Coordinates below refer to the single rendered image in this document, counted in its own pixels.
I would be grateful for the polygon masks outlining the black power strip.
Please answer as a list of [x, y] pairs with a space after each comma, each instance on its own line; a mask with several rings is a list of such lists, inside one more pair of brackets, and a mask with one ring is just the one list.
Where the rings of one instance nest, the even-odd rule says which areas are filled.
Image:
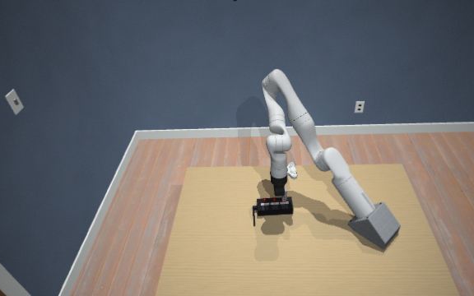
[[291, 197], [287, 197], [287, 201], [283, 201], [282, 197], [273, 197], [257, 199], [257, 205], [253, 206], [253, 214], [255, 210], [258, 210], [258, 216], [289, 215], [293, 214], [294, 208]]

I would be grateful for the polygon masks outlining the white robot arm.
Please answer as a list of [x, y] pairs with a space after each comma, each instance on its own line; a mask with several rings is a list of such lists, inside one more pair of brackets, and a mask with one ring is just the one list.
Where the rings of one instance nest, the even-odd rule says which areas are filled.
[[363, 188], [351, 174], [342, 155], [335, 148], [323, 149], [318, 142], [313, 119], [300, 102], [286, 75], [278, 69], [272, 71], [262, 82], [263, 95], [267, 105], [270, 132], [276, 135], [266, 139], [271, 166], [281, 170], [287, 166], [287, 155], [292, 147], [286, 130], [285, 114], [277, 104], [277, 94], [281, 91], [286, 100], [287, 117], [308, 150], [316, 167], [333, 173], [332, 184], [338, 190], [357, 219], [370, 214], [375, 208]]

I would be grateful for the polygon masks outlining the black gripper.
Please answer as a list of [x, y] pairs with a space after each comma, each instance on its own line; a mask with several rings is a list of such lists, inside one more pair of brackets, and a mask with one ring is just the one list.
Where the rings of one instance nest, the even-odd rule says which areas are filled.
[[[297, 172], [295, 163], [289, 163], [284, 169], [277, 170], [271, 166], [271, 183], [274, 187], [276, 197], [282, 196], [283, 201], [287, 201], [287, 190], [285, 184], [287, 183], [287, 175], [292, 179], [297, 179]], [[284, 196], [285, 195], [285, 196]]]

